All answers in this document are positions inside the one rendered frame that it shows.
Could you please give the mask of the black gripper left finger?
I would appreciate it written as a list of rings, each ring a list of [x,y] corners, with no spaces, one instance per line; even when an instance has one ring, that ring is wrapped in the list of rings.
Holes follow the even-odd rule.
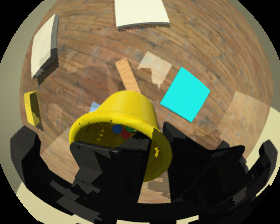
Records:
[[[132,194],[136,194],[135,202],[137,202],[147,171],[151,144],[151,137],[137,132],[135,136],[116,148],[76,140],[75,143],[72,141],[69,144],[69,149],[79,167],[109,173],[109,175],[129,177]]]

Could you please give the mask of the cream flat square pad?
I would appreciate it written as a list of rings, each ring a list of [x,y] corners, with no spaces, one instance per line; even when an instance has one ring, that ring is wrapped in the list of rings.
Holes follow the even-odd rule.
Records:
[[[116,28],[136,24],[169,24],[163,0],[115,0]]]

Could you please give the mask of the tan rectangular bar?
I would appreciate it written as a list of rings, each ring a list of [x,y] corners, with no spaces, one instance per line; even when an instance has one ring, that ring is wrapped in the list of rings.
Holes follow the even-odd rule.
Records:
[[[127,91],[141,93],[139,88],[139,81],[137,81],[135,72],[132,71],[131,64],[129,64],[129,60],[127,59],[127,57],[124,57],[124,59],[117,61],[115,65],[117,67],[117,71],[119,71],[119,75],[121,76],[121,83],[124,84],[125,89],[127,89]],[[141,95],[143,95],[143,93],[141,93]]]

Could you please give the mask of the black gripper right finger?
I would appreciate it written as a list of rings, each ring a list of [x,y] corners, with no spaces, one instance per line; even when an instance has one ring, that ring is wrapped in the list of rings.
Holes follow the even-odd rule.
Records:
[[[168,167],[169,189],[171,202],[184,201],[183,196],[193,185],[204,176],[204,173],[214,165],[240,160],[244,155],[244,145],[234,145],[230,148],[207,149],[179,131],[177,127],[164,121],[163,133],[172,149],[172,161]]]

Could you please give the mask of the yellow cup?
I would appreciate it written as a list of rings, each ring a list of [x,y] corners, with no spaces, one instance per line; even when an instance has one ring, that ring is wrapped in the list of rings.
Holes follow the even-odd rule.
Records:
[[[101,104],[101,107],[79,117],[69,131],[69,144],[77,140],[116,148],[124,141],[131,139],[131,137],[123,139],[121,133],[112,132],[113,125],[111,124],[121,125],[123,131],[125,127],[136,129],[136,132],[131,133],[131,137],[137,132],[151,137],[151,152],[149,152],[143,183],[155,180],[161,176],[161,173],[167,171],[173,156],[171,143],[164,133],[160,132],[155,108],[151,101],[141,93],[132,91],[113,93]]]

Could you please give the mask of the yellow rectangular block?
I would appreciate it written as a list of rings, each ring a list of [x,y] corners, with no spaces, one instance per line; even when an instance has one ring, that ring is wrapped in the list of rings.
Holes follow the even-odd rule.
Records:
[[[36,107],[36,93],[24,93],[24,103],[26,103],[27,119],[31,124],[39,124],[38,107]]]

